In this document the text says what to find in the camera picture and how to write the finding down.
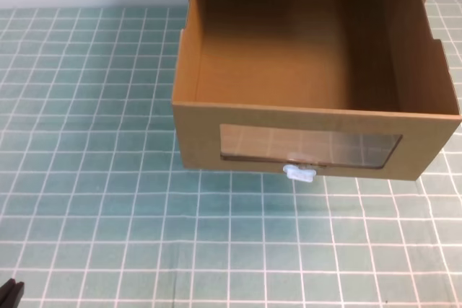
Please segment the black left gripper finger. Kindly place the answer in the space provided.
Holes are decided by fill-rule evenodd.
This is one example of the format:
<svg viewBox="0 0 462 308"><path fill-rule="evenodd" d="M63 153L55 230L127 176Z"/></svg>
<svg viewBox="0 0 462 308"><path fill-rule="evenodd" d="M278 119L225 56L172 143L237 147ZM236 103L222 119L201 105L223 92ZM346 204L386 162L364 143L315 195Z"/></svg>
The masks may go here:
<svg viewBox="0 0 462 308"><path fill-rule="evenodd" d="M0 288L0 308L18 308L24 291L24 282L10 278Z"/></svg>

